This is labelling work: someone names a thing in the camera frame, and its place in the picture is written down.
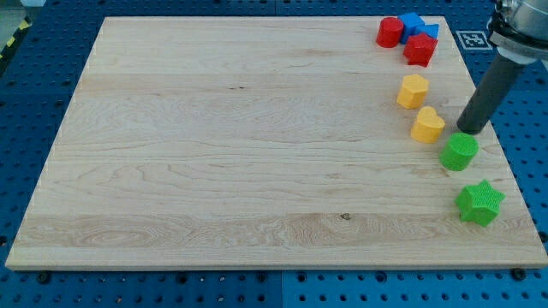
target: wooden board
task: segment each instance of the wooden board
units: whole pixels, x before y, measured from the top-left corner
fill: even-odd
[[[489,125],[438,153],[474,91],[443,18],[429,68],[374,44],[380,18],[107,18],[9,254],[12,270],[543,267]],[[408,137],[406,74],[448,128]],[[507,194],[488,228],[454,199]]]

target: blue block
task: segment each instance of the blue block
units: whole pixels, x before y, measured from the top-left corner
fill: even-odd
[[[399,15],[397,18],[403,21],[403,34],[402,38],[400,38],[400,43],[402,44],[408,42],[409,37],[413,35],[416,27],[425,25],[425,21],[423,21],[415,12]]]
[[[418,35],[418,34],[421,34],[421,33],[425,33],[429,37],[431,37],[433,39],[434,38],[437,39],[438,38],[438,32],[439,32],[439,25],[438,24],[424,25],[424,26],[416,27],[413,31],[413,35]]]

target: green block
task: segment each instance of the green block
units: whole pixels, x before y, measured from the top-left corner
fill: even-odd
[[[452,171],[464,170],[478,153],[478,141],[467,133],[453,133],[441,154],[440,163]]]
[[[487,180],[462,189],[455,203],[461,210],[462,222],[476,222],[487,227],[500,212],[500,203],[506,196],[493,189]]]

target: blue pegboard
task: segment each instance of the blue pegboard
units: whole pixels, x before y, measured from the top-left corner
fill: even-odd
[[[0,79],[0,259],[5,262],[105,16],[444,15],[485,31],[482,0],[49,0]],[[477,84],[494,50],[459,47]],[[526,68],[492,122],[538,230],[548,231],[548,75]],[[97,306],[546,306],[548,269],[500,271],[13,273],[0,308]]]

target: toy block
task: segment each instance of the toy block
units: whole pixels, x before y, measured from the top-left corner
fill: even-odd
[[[396,17],[386,17],[380,21],[377,44],[384,48],[393,48],[400,43],[403,33],[403,21]]]
[[[411,128],[411,138],[423,143],[435,143],[445,128],[445,121],[433,107],[423,107]]]
[[[417,15],[417,13],[407,13],[397,16],[403,22],[403,33],[400,38],[400,43],[406,44],[408,39],[414,33],[414,29],[418,26],[424,26],[425,21]]]
[[[467,133],[453,133],[439,155],[439,161],[449,170],[462,171],[470,164],[479,149],[478,141],[473,136]]]
[[[417,26],[413,31],[413,35],[419,35],[421,33],[425,33],[429,37],[431,37],[433,39],[434,38],[437,39],[438,38],[438,33],[439,33],[439,25],[434,24],[434,25]]]
[[[499,192],[487,180],[479,185],[470,185],[462,189],[455,199],[456,205],[461,210],[462,222],[476,222],[482,227],[487,227],[500,212],[500,203],[506,196]]]
[[[428,79],[419,74],[404,76],[397,94],[397,103],[406,109],[419,108],[425,101],[429,84]]]
[[[403,50],[403,55],[408,59],[409,65],[420,65],[427,67],[434,55],[438,40],[420,33],[409,38],[408,44]]]

